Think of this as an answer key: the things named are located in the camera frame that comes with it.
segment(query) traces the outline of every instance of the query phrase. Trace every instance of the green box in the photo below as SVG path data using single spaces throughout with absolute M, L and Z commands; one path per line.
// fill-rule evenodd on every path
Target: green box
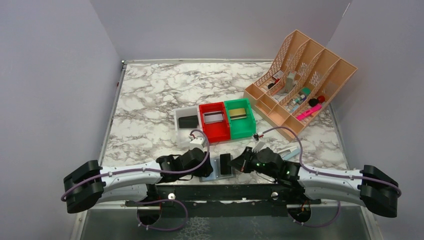
M 242 98 L 230 101 L 224 101 L 226 115 L 229 122 L 229 130 L 231 132 L 231 139 L 249 138 L 256 133 L 256 122 L 253 116 L 251 104 L 249 99 Z M 246 118 L 230 119 L 230 110 L 244 109 L 246 111 Z

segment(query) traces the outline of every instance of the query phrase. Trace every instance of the purple cable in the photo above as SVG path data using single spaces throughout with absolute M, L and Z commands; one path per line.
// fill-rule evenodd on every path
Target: purple cable
M 175 199 L 160 199 L 160 200 L 156 200 L 156 201 L 146 201 L 146 202 L 137 202 L 137 203 L 141 204 L 141 205 L 149 205 L 149 204 L 157 204 L 157 203 L 162 203 L 162 202 L 175 202 L 175 203 L 181 205 L 181 207 L 184 209 L 184 212 L 185 212 L 185 218 L 184 218 L 184 221 L 181 223 L 181 225 L 173 227 L 173 228 L 160 228 L 160 227 L 154 227 L 154 226 L 150 226 L 150 225 L 144 225 L 140 221 L 140 215 L 137 212 L 137 221 L 139 223 L 138 226 L 143 226 L 143 227 L 146 228 L 146 230 L 153 229 L 153 230 L 159 230 L 159 231 L 164 231 L 164 232 L 172 232 L 172 231 L 176 231 L 176 230 L 180 230 L 180 229 L 184 228 L 187 221 L 189 220 L 189 211 L 187 210 L 187 207 L 184 206 L 184 204 L 182 202 L 175 200 Z
M 309 224 L 305 224 L 303 222 L 297 221 L 295 220 L 292 215 L 289 214 L 290 218 L 293 219 L 294 223 L 297 223 L 299 225 L 302 225 L 303 227 L 308 227 L 308 228 L 323 228 L 323 227 L 327 227 L 329 225 L 331 225 L 332 223 L 334 223 L 337 218 L 339 217 L 340 213 L 342 212 L 342 205 L 340 204 L 340 202 L 337 202 L 337 213 L 335 214 L 335 216 L 328 222 L 320 224 L 320 225 L 309 225 Z
M 303 161 L 302 161 L 302 153 L 303 153 L 302 143 L 301 143 L 301 140 L 299 139 L 299 137 L 296 135 L 296 133 L 295 133 L 293 130 L 291 130 L 290 128 L 285 127 L 285 126 L 276 126 L 276 127 L 272 127 L 272 128 L 270 128 L 270 129 L 268 129 L 268 130 L 264 131 L 264 132 L 263 132 L 263 134 L 266 134 L 266 133 L 268 133 L 269 131 L 272 131 L 272 130 L 275 130 L 275 129 L 285 129 L 285 130 L 288 130 L 290 133 L 292 133 L 292 134 L 294 135 L 294 137 L 296 138 L 297 142 L 299 142 L 299 146 L 300 146 L 300 154 L 299 154 L 299 163 L 300 163 L 300 165 L 301 165 L 301 166 L 302 166 L 302 168 L 304 168 L 306 171 L 308 171 L 308 172 L 310 172 L 310 173 L 313 173 L 313 174 L 316 174 L 316 173 L 317 173 L 317 171 L 315 171 L 315 170 L 312 170 L 312 169 L 308 168 L 308 167 L 307 167 L 307 166 L 303 163 Z M 319 174 L 320 174 L 320 175 L 324 175 L 324 176 L 329 176 L 329 177 L 335 177 L 335 178 L 350 179 L 350 176 L 346 176 L 346 175 L 339 175 L 339 174 L 334 174 L 334 173 L 319 172 Z M 352 176 L 352 178 L 353 178 L 353 179 L 362 179 L 362 180 L 367 180 L 367 181 L 372 181 L 372 182 L 376 182 L 376 183 L 379 183 L 379 184 L 387 185 L 387 186 L 389 186 L 389 187 L 394 188 L 394 189 L 397 191 L 397 197 L 398 197 L 398 198 L 402 195 L 402 191 L 401 191 L 401 189 L 400 189 L 398 186 L 396 186 L 396 185 L 394 185 L 394 184 L 392 184 L 392 183 L 390 183 L 390 182 L 383 181 L 383 180 L 379 180 L 379 179 L 374 179 L 374 178 L 367 177 L 367 176 Z
M 207 145 L 207 151 L 206 151 L 206 155 L 204 156 L 204 159 L 203 159 L 203 161 L 201 161 L 201 163 L 199 164 L 199 165 L 197 165 L 197 166 L 195 166 L 195 167 L 193 167 L 193 168 L 191 168 L 191 169 L 188 169 L 188 170 L 184 170 L 184 171 L 167 171 L 167 170 L 159 170 L 159 169 L 153 169 L 153 168 L 133 168 L 133 169 L 127 169 L 127 170 L 119 170 L 119 171 L 113 171 L 112 172 L 112 174 L 113 175 L 116 175 L 116 174 L 126 174 L 126 173 L 132 173 L 132 172 L 144 172 L 144 171 L 150 171 L 150 172 L 156 172 L 156 173 L 164 173 L 164 174 L 187 174 L 187 173 L 190 173 L 190 172 L 192 172 L 192 171 L 195 171 L 195 170 L 197 170 L 198 168 L 200 168 L 205 162 L 206 162 L 206 160 L 208 159 L 208 157 L 209 157 L 209 140 L 208 140 L 208 137 L 206 136 L 206 134 L 203 132 L 203 131 L 201 131 L 201 130 L 199 130 L 199 129 L 194 129 L 194 130 L 192 130 L 191 132 L 190 132 L 190 135 L 193 135 L 193 133 L 194 132 L 199 132 L 199 133 L 201 133 L 203 136 L 204 136 L 204 138 L 205 138 L 205 140 L 206 140 L 206 145 Z M 93 180 L 95 180 L 95 179 L 98 179 L 98 178 L 103 178 L 103 177 L 106 177 L 106 176 L 109 176 L 109 173 L 102 173 L 102 174 L 98 174 L 98 175 L 95 175 L 95 176 L 92 176 L 92 177 L 89 177 L 89 178 L 87 178 L 87 179 L 85 179 L 85 180 L 83 180 L 83 181 L 81 181 L 81 182 L 79 182 L 78 184 L 76 184 L 76 185 L 74 185 L 74 186 L 72 186 L 71 188 L 69 188 L 61 197 L 60 197 L 60 200 L 62 201 L 62 202 L 66 202 L 66 197 L 69 195 L 69 194 L 71 194 L 72 193 L 72 191 L 74 191 L 76 188 L 78 188 L 78 187 L 80 187 L 81 185 L 84 185 L 84 184 L 86 184 L 86 183 L 88 183 L 88 182 L 90 182 L 90 181 L 93 181 Z

